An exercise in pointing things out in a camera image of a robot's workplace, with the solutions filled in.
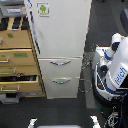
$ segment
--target drawer label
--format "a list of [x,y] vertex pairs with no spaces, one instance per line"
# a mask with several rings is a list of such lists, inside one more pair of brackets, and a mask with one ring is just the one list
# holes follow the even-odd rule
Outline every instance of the drawer label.
[[6,55],[1,55],[1,57],[6,57]]
[[7,35],[8,35],[8,38],[14,38],[12,33],[7,33]]
[[13,53],[15,58],[28,57],[27,53]]

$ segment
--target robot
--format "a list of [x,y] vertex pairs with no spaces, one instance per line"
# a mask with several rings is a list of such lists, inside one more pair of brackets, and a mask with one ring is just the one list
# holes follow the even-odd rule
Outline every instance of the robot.
[[116,33],[110,47],[96,47],[92,69],[97,97],[117,103],[128,90],[128,37]]

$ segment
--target wooden drawer unit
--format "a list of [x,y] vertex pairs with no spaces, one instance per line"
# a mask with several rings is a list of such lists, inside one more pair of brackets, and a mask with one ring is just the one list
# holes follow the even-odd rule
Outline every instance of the wooden drawer unit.
[[40,91],[39,78],[33,81],[0,82],[0,92],[36,92]]
[[0,67],[0,76],[39,75],[36,65]]
[[31,48],[28,31],[0,31],[0,49],[6,48]]
[[32,49],[0,50],[0,66],[35,64]]

